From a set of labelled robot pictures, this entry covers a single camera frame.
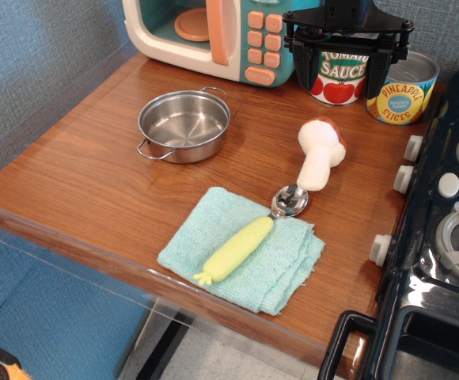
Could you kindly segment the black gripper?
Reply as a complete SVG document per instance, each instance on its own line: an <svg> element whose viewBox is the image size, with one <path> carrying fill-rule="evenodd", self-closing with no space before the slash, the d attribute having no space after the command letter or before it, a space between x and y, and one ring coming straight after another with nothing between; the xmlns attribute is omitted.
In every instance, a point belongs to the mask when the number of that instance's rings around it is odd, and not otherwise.
<svg viewBox="0 0 459 380"><path fill-rule="evenodd" d="M319 53L369 56L366 97L381 92L393 55L403 57L415 24L378 8L309 8L283 14L285 46L293 56L299 85L311 90Z"/></svg>

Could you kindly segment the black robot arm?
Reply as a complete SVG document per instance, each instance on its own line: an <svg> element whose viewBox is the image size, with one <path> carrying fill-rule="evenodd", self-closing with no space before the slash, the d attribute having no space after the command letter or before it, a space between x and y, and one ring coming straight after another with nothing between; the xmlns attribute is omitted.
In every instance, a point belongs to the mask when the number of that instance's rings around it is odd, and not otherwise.
<svg viewBox="0 0 459 380"><path fill-rule="evenodd" d="M372 1L326 1L322 6L288 11L285 47L293 56L298 82L311 90L321 52L367 56L366 96L374 98L389 68L408 57L415 24L388 14Z"/></svg>

